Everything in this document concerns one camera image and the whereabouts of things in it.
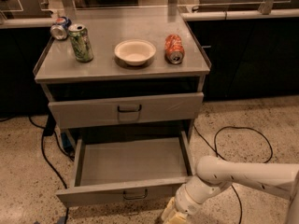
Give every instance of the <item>white bowl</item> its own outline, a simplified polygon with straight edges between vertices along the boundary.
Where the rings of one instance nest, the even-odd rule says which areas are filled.
[[[154,56],[156,48],[148,41],[133,39],[120,42],[114,53],[130,65],[141,65]]]

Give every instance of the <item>red soda can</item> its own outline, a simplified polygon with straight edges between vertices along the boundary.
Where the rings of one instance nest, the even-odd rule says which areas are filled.
[[[170,63],[181,63],[184,56],[185,50],[181,43],[179,35],[169,35],[165,40],[165,56]]]

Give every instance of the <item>green soda can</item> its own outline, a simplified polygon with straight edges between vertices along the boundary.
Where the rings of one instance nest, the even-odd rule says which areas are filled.
[[[93,51],[86,27],[82,24],[70,25],[68,34],[77,61],[82,63],[91,61],[93,59]]]

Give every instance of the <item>countertop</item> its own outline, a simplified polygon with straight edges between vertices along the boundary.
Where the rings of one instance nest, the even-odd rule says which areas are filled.
[[[89,32],[93,60],[76,60],[69,39],[55,40],[48,55],[37,64],[37,83],[62,83],[95,80],[201,76],[209,72],[208,64],[195,43],[185,21],[169,7],[131,7],[77,11],[73,23],[84,24]],[[164,41],[178,34],[185,48],[181,64],[171,64],[164,57]],[[128,39],[143,39],[157,49],[151,63],[131,67],[118,63],[114,48]]]

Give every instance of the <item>soda can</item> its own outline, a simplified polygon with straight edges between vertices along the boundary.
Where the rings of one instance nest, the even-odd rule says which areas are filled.
[[[170,63],[181,63],[185,56],[185,49],[182,46],[179,35],[169,35],[165,40],[165,56]]]
[[[72,23],[67,17],[60,17],[56,19],[55,23],[50,27],[50,34],[56,40],[66,40],[67,39],[67,30],[70,24]]]
[[[85,25],[72,24],[68,28],[68,34],[79,62],[86,63],[93,59],[93,51]]]

